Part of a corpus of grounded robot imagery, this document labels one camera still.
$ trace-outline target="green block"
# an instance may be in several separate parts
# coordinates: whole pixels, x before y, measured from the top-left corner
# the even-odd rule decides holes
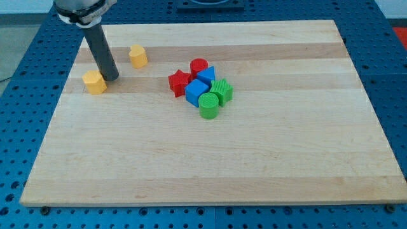
[[[224,106],[226,102],[231,101],[233,97],[233,87],[226,81],[222,80],[212,80],[212,88],[210,88],[211,93],[214,93],[219,99],[219,105]]]
[[[205,119],[214,119],[219,114],[219,99],[213,93],[204,93],[199,99],[199,114]]]

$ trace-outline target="wooden table surface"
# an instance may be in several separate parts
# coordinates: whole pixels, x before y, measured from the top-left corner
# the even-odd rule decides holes
[[[120,77],[90,95],[83,42],[27,206],[407,201],[407,184],[332,20],[104,26]],[[133,69],[130,46],[149,64]],[[204,120],[167,76],[206,58],[235,89]]]

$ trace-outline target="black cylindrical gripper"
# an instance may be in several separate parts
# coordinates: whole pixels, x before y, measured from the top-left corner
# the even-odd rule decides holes
[[[104,80],[113,81],[117,79],[119,71],[110,52],[101,24],[98,23],[91,28],[82,28],[82,31]]]

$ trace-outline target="green cylinder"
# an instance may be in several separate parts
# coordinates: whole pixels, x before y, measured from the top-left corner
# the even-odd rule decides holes
[[[199,113],[202,118],[214,119],[219,114],[219,99],[214,93],[204,93],[199,99]]]

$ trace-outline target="toy block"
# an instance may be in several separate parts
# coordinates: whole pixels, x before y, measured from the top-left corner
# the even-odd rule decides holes
[[[219,114],[219,99],[214,93],[204,93],[199,97],[199,114],[205,119],[214,119]]]
[[[170,89],[174,92],[175,97],[185,95],[185,87],[190,83],[191,74],[178,70],[175,74],[168,77]]]
[[[142,68],[148,63],[146,50],[141,45],[133,45],[128,53],[134,68]]]
[[[197,78],[197,74],[208,68],[208,62],[205,59],[195,59],[191,61],[191,81]]]
[[[100,71],[88,71],[82,76],[82,80],[85,83],[88,92],[92,95],[99,95],[107,89]]]
[[[226,102],[230,101],[233,97],[233,87],[226,81],[222,80],[212,80],[212,88],[210,88],[211,93],[217,95],[219,99],[219,105],[224,106]]]
[[[203,71],[200,71],[197,74],[197,79],[211,87],[211,81],[215,80],[215,67],[211,66]]]
[[[209,91],[208,85],[202,83],[200,80],[195,79],[189,85],[185,87],[185,99],[192,105],[198,107],[199,97]]]

